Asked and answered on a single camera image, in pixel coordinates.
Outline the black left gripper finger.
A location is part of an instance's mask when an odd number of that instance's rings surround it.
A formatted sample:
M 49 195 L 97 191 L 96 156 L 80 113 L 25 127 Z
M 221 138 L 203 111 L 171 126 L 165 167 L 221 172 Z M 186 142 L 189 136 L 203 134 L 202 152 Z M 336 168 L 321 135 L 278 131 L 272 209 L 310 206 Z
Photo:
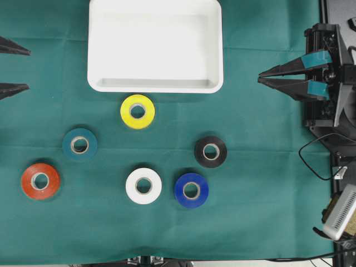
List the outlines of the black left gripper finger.
M 0 99 L 14 96 L 25 90 L 29 90 L 29 85 L 23 83 L 0 83 Z
M 0 53 L 30 56 L 30 50 L 18 45 L 10 39 L 0 36 Z

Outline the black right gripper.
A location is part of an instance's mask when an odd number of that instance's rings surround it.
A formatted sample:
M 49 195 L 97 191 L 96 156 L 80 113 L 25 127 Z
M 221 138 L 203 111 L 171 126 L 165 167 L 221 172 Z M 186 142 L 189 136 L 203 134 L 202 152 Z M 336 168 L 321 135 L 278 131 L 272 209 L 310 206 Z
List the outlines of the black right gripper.
M 338 127 L 355 89 L 355 63 L 337 24 L 315 24 L 304 32 L 306 54 L 259 74 L 258 82 L 296 101 L 306 101 L 304 123 Z M 305 74 L 306 80 L 262 78 Z

